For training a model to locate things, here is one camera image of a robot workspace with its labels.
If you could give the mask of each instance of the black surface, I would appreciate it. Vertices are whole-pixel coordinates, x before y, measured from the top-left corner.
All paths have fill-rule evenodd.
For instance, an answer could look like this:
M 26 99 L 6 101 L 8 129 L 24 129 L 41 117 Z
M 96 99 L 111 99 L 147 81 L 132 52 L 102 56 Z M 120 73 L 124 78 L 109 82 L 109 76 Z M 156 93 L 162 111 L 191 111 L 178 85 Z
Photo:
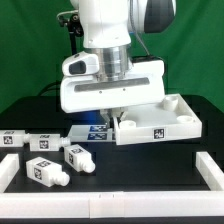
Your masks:
M 184 96 L 203 122 L 202 138 L 116 146 L 115 143 L 80 143 L 90 151 L 96 163 L 92 174 L 77 173 L 64 162 L 60 152 L 30 152 L 24 148 L 1 148 L 0 160 L 8 153 L 19 153 L 20 170 L 6 192 L 88 192 L 88 191 L 159 191 L 208 190 L 195 168 L 195 152 L 208 151 L 220 168 L 224 161 L 224 114 L 200 96 Z M 72 124 L 100 124 L 97 111 L 65 114 L 54 97 L 29 97 L 14 103 L 0 115 L 0 129 L 22 129 L 29 133 L 60 133 L 66 136 Z M 63 165 L 71 181 L 66 187 L 45 187 L 26 177 L 25 162 L 42 156 Z M 30 223 L 16 220 L 12 223 Z M 41 223 L 62 223 L 41 220 Z M 63 223 L 224 223 L 215 218 L 148 218 L 148 219 L 76 219 Z

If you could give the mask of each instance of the black cable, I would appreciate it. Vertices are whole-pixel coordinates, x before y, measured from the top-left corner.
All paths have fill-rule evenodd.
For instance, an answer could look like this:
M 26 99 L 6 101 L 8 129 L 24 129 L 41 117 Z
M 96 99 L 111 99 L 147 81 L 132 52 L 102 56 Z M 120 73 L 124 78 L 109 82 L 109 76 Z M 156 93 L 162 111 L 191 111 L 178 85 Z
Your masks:
M 56 81 L 56 82 L 53 82 L 53 83 L 50 83 L 48 84 L 47 86 L 45 86 L 38 94 L 37 96 L 42 96 L 45 92 L 48 92 L 48 91 L 52 91 L 52 90 L 60 90 L 60 88 L 54 88 L 54 89 L 50 89 L 51 87 L 53 86 L 57 86 L 57 85 L 60 85 L 61 84 L 61 81 Z

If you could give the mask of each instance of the white container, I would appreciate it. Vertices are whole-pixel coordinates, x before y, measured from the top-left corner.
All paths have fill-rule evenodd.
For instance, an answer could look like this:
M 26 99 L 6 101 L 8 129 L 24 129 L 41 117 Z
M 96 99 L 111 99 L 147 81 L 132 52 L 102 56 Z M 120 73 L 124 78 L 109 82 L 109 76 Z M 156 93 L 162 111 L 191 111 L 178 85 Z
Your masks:
M 161 142 L 201 137 L 202 123 L 179 94 L 163 102 L 128 107 L 125 120 L 114 119 L 117 145 Z
M 66 186 L 70 177 L 62 172 L 62 166 L 38 157 L 26 162 L 27 176 L 47 187 L 54 184 Z
M 77 172 L 85 171 L 92 173 L 95 170 L 95 164 L 92 161 L 92 155 L 80 145 L 65 147 L 65 161 Z
M 23 130 L 0 131 L 0 147 L 23 147 L 26 133 Z
M 30 135 L 30 151 L 59 151 L 61 147 L 71 145 L 69 138 L 61 138 L 60 134 Z

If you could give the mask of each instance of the white cube with marker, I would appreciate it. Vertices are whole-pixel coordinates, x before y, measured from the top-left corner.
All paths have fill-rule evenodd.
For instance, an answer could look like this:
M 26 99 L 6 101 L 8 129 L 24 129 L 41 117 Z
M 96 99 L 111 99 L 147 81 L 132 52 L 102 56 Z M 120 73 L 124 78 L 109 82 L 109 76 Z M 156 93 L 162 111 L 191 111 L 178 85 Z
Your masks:
M 85 171 L 92 173 L 95 170 L 95 164 L 92 161 L 92 155 L 80 145 L 65 147 L 65 161 L 77 172 Z

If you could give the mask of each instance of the white tray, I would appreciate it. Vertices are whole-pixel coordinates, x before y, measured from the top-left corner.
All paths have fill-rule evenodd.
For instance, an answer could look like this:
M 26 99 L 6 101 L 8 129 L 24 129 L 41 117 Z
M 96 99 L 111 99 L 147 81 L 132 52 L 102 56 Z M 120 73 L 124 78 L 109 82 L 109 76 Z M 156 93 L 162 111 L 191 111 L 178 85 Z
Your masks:
M 114 119 L 117 145 L 201 137 L 202 123 L 179 94 L 163 102 L 128 107 L 125 120 Z

